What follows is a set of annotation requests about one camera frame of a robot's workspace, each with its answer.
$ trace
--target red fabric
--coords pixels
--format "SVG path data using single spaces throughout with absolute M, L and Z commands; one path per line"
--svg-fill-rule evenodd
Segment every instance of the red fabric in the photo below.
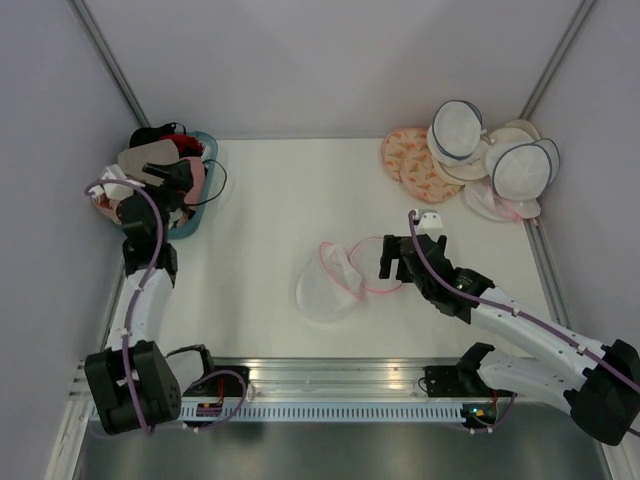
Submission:
M 180 152 L 180 156 L 183 154 L 188 154 L 189 156 L 202 155 L 204 149 L 200 142 L 195 138 L 189 135 L 183 135 L 181 133 L 173 133 L 171 135 L 165 135 L 164 137 L 160 137 L 159 140 L 171 140 L 176 147 L 178 147 L 178 152 Z

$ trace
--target metal pole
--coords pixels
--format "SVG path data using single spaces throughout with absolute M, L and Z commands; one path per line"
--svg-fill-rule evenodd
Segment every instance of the metal pole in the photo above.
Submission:
M 571 21 L 562 34 L 562 38 L 560 38 L 560 41 L 553 51 L 551 58 L 542 71 L 542 75 L 540 75 L 540 78 L 538 79 L 536 86 L 531 92 L 527 103 L 522 109 L 520 118 L 531 120 L 531 117 L 542 101 L 545 92 L 549 88 L 552 80 L 555 78 L 558 69 L 564 63 L 567 52 L 575 42 L 578 34 L 582 31 L 587 19 L 589 18 L 594 10 L 594 7 L 599 1 L 600 0 L 582 0 L 575 13 L 573 14 L 573 17 L 571 17 Z
M 133 89 L 131 88 L 131 85 L 125 77 L 120 64 L 111 51 L 111 48 L 109 47 L 105 36 L 102 34 L 98 23 L 93 17 L 91 10 L 86 5 L 84 0 L 68 0 L 68 2 L 71 6 L 71 9 L 75 13 L 76 18 L 80 22 L 81 26 L 91 40 L 91 43 L 95 47 L 96 53 L 100 57 L 100 60 L 102 60 L 102 63 L 107 68 L 109 75 L 111 75 L 111 78 L 122 94 L 122 97 L 131 110 L 131 113 L 133 113 L 134 117 L 136 118 L 138 124 L 141 127 L 150 126 L 147 115 L 144 113 L 140 102 L 138 101 L 135 93 L 133 92 Z

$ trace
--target metal frame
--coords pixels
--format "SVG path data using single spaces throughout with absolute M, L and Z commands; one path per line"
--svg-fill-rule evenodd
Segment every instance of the metal frame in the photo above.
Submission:
M 127 106 L 140 126 L 148 126 L 149 120 L 130 86 L 122 68 L 113 55 L 107 40 L 84 0 L 68 0 L 81 26 L 107 68 L 113 82 L 125 99 Z M 598 0 L 582 0 L 558 42 L 547 65 L 540 75 L 520 118 L 530 119 L 550 83 L 574 44 Z M 561 285 L 544 235 L 542 225 L 525 222 L 533 256 L 538 268 L 545 297 L 552 315 L 563 326 L 570 326 L 567 308 L 563 301 Z M 110 308 L 105 315 L 102 345 L 113 319 L 123 276 L 120 274 L 110 296 Z M 456 359 L 216 359 L 218 365 L 245 365 L 251 370 L 250 399 L 256 404 L 306 405 L 313 403 L 336 405 L 367 402 L 369 405 L 408 406 L 449 405 L 449 399 L 428 399 L 418 389 L 417 382 L 423 375 L 423 367 L 432 364 L 455 363 Z M 196 401 L 185 398 L 185 401 Z M 468 399 L 475 403 L 481 399 Z M 47 479 L 73 477 L 75 465 L 87 422 L 92 412 L 90 393 L 80 363 L 70 393 L 60 432 L 52 452 Z M 638 478 L 624 448 L 603 446 L 603 453 L 613 480 Z
M 91 10 L 84 2 L 84 0 L 67 0 L 69 6 L 76 15 L 80 26 L 83 28 L 89 41 L 94 46 L 96 54 L 100 57 L 100 60 L 104 64 L 105 68 L 109 72 L 113 83 L 118 88 L 120 94 L 124 98 L 127 107 L 131 110 L 131 113 L 136 118 L 136 121 L 141 127 L 150 126 L 149 119 L 142 109 L 142 105 L 138 101 L 136 94 L 131 88 L 127 77 L 120 67 L 120 63 L 116 59 L 115 55 L 111 51 L 111 47 L 107 42 L 100 26 L 93 17 Z

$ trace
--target pink fabric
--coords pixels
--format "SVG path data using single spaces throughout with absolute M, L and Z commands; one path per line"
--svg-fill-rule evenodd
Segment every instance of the pink fabric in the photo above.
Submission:
M 200 202 L 202 198 L 202 189 L 204 188 L 204 180 L 206 172 L 204 169 L 204 163 L 200 157 L 186 157 L 183 160 L 189 160 L 191 163 L 191 176 L 193 177 L 193 187 L 184 196 L 184 203 L 187 205 L 191 203 Z M 189 207 L 191 210 L 196 210 L 198 207 Z

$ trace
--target white fabric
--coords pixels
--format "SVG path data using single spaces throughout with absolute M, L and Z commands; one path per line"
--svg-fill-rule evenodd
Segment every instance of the white fabric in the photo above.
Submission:
M 362 276 L 344 248 L 323 243 L 300 275 L 295 297 L 300 310 L 312 319 L 333 322 L 362 299 Z
M 538 198 L 549 184 L 551 162 L 535 144 L 518 145 L 500 155 L 491 170 L 493 190 L 508 200 Z
M 529 133 L 519 127 L 502 127 L 489 134 L 491 144 L 498 143 L 531 143 L 535 140 Z
M 498 222 L 518 221 L 540 215 L 540 205 L 536 200 L 512 202 L 500 198 L 491 191 L 489 179 L 468 184 L 464 188 L 463 198 L 480 215 Z
M 505 154 L 506 151 L 511 150 L 518 145 L 525 145 L 528 142 L 517 143 L 496 143 L 487 149 L 487 153 L 484 155 L 484 168 L 491 177 L 493 175 L 493 169 L 500 160 L 500 157 Z
M 450 101 L 440 107 L 432 128 L 445 156 L 468 157 L 478 146 L 482 125 L 469 105 Z
M 444 171 L 445 176 L 448 179 L 452 179 L 454 185 L 466 185 L 469 182 L 473 182 L 475 180 L 480 180 L 481 178 L 486 177 L 487 170 L 484 168 L 484 156 L 486 151 L 488 150 L 489 145 L 483 141 L 480 141 L 478 144 L 478 148 L 476 149 L 476 153 L 474 153 L 474 160 L 472 163 L 462 163 L 462 165 L 456 165 L 455 167 L 450 167 L 449 165 L 442 165 L 440 162 L 435 159 L 433 161 L 434 168 L 436 173 L 440 175 L 442 171 Z
M 556 179 L 556 175 L 560 169 L 560 151 L 556 143 L 550 138 L 543 138 L 535 142 L 535 144 L 544 148 L 549 155 L 549 159 L 551 160 L 551 178 L 549 179 L 549 184 L 551 184 L 551 182 Z
M 475 150 L 473 151 L 473 153 L 469 158 L 465 160 L 456 160 L 456 159 L 447 157 L 438 148 L 438 145 L 436 144 L 436 141 L 433 138 L 432 128 L 433 127 L 429 127 L 429 129 L 427 130 L 427 145 L 429 146 L 429 151 L 431 152 L 431 156 L 433 157 L 433 159 L 440 162 L 442 165 L 446 165 L 448 167 L 462 168 L 468 163 L 474 163 L 477 160 L 481 160 L 482 157 L 484 156 L 484 153 L 487 149 L 487 144 L 485 142 L 480 141 L 480 137 L 478 137 L 478 144 L 476 145 Z
M 507 122 L 504 126 L 519 128 L 523 132 L 526 132 L 534 140 L 540 140 L 542 138 L 535 125 L 528 120 L 519 118 L 517 120 L 511 120 L 510 122 Z
M 372 293 L 391 293 L 402 285 L 402 282 L 396 280 L 393 275 L 387 279 L 378 278 L 383 243 L 382 237 L 366 238 L 349 254 L 353 268 L 362 275 L 365 290 Z

